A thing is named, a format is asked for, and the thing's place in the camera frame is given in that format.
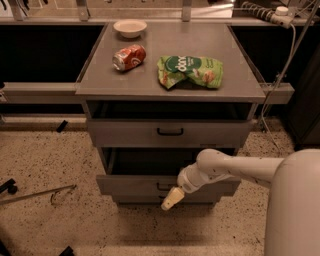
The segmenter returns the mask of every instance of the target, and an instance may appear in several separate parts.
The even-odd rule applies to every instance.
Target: green chip bag
[[[223,65],[216,59],[162,56],[157,65],[159,81],[167,89],[184,80],[208,88],[219,88],[221,84]]]

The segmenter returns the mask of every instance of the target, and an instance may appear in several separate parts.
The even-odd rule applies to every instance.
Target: gray cabinet
[[[198,40],[207,34],[208,40]],[[134,43],[144,46],[147,58],[129,72],[118,72],[111,62],[114,52]],[[162,55],[219,59],[221,88],[189,82],[163,88],[157,78]],[[106,172],[97,176],[100,191],[117,203],[161,203],[180,169],[194,163],[199,151],[218,148],[232,154],[242,147],[265,99],[229,28],[198,22],[149,21],[133,40],[122,38],[111,24],[76,94],[84,99],[88,131]],[[204,186],[183,202],[214,204],[232,195],[239,182]]]

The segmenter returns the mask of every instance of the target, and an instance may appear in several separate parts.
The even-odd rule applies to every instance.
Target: terrazzo floor
[[[268,121],[281,157],[293,143],[278,119]],[[257,125],[238,155],[278,157]],[[263,255],[268,190],[242,181],[235,195],[214,207],[117,206],[102,196],[95,176],[104,174],[85,130],[0,131],[0,184],[15,179],[16,195],[76,184],[75,190],[0,205],[0,240],[13,256]]]

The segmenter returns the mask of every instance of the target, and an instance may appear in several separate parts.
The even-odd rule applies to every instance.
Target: soda can
[[[134,44],[123,48],[113,55],[113,66],[119,71],[125,71],[140,65],[146,57],[142,45]]]

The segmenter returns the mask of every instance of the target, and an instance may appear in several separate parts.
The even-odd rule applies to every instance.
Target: open drawer
[[[97,147],[243,146],[250,103],[88,101]]]
[[[98,175],[102,195],[111,195],[114,202],[162,203],[176,185],[180,168],[195,161],[201,149],[110,149],[103,148],[107,175]],[[183,203],[215,204],[221,196],[231,196],[240,180],[228,180],[203,186],[187,194]]]

